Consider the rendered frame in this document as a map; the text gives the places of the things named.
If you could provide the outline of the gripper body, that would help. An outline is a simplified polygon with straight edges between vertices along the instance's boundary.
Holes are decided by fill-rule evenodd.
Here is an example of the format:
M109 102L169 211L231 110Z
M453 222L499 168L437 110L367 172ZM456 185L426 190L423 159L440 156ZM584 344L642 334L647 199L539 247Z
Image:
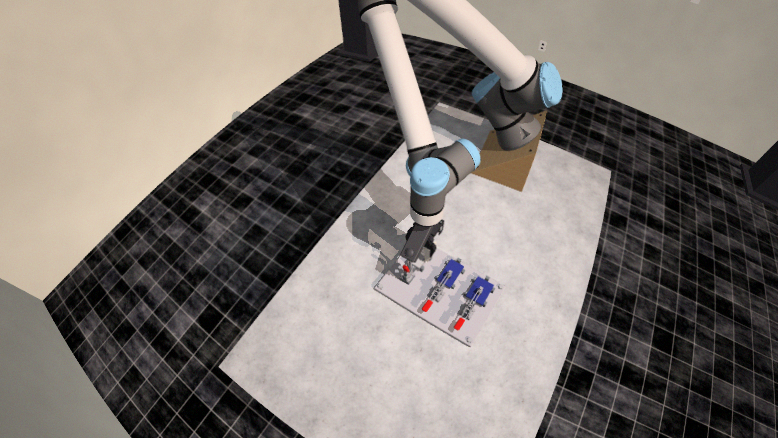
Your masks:
M439 230L441 230L441 232L443 231L443 227L444 227L444 221L445 221L445 220L443 220L443 219L442 219L442 220L439 222L440 224L439 224L439 223L437 223L437 224L435 224L434 226L432 225L434 228L433 228L433 230L432 230L432 232L431 232L430 236L428 237L428 240L427 240L427 242L426 242L426 244L425 244L425 246L424 246L424 247L426 247L426 248L430 247L430 242L433 242L433 241L434 241L433 239L434 239L435 235L438 233L438 231L439 231ZM416 222L414 222L414 223L413 223L413 225L414 225L414 226L415 226L415 224L416 224ZM418 224L418 223L417 223L417 224ZM420 224L418 224L418 225L420 225ZM442 225L442 226L441 226L441 225ZM413 226L413 227L411 227L411 228L409 229L409 231L410 231L410 232L409 232L409 236L410 236L410 234L411 234L411 232L412 232L412 230L413 230L414 226ZM420 226L422 226L422 227L431 227L431 226L423 226L423 225L420 225ZM440 234L441 234L441 232L439 231L439 234L438 234L438 235L440 235Z

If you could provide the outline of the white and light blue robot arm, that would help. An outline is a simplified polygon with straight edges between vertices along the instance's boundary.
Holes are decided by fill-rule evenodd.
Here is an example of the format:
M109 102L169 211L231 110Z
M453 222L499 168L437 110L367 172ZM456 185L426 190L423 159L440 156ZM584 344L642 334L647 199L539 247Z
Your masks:
M472 96L496 130L500 147L512 151L531 142L541 125L528 112L557 105L562 97L556 67L523 55L466 0L407 1L493 71L474 87ZM400 255L415 263L431 225L443 217L447 193L478 167L480 154L466 139L438 148L395 16L396 0L358 0L358 10L369 25L407 146L410 215L416 224Z

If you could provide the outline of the grey toggle clamp with red handle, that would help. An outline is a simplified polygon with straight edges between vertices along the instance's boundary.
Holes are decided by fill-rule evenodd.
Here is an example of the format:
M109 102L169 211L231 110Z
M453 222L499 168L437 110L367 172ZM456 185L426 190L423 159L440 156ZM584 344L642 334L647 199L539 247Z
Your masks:
M483 287L481 287L481 286L480 286L480 288L478 288L478 290L477 290L476 294L479 296L479 294L481 295L482 291L483 291ZM473 299L472 299L472 301L473 301ZM472 302L472 301L471 301L471 302ZM472 307L470 307L471 305L469 306L469 304L470 304L471 302L469 302L468 304L465 304L465 305L464 305L464 307L463 307L463 309L461 310L461 312L460 312L460 314L459 314L460 316L462 315L461 317L464 317L464 318L465 318L465 319L467 319L467 320L470 320L470 318L472 317L473 313L474 313L474 312L475 312L475 310L476 310L476 309L474 309L474 307L475 307L475 304L474 304L474 303L475 303L475 301L474 301L474 303L473 303L473 304L474 304L474 306L473 306L473 304L472 304L473 308L472 308ZM466 306L466 305L467 305L467 306ZM469 307L468 307L468 306L469 306ZM465 310L465 309L466 309L465 307L466 307L466 308L468 308L468 309L471 309L470 313L469 313L469 310ZM466 312L465 312L465 311L466 311ZM462 314L462 312L463 312L463 314ZM456 324L455 324L455 326L454 326L454 329L456 329L456 330L459 330L459 329L461 328L461 326L463 325L464 321L465 321L465 319L462 319L461 317L459 318L459 320L457 321L457 323L456 323Z

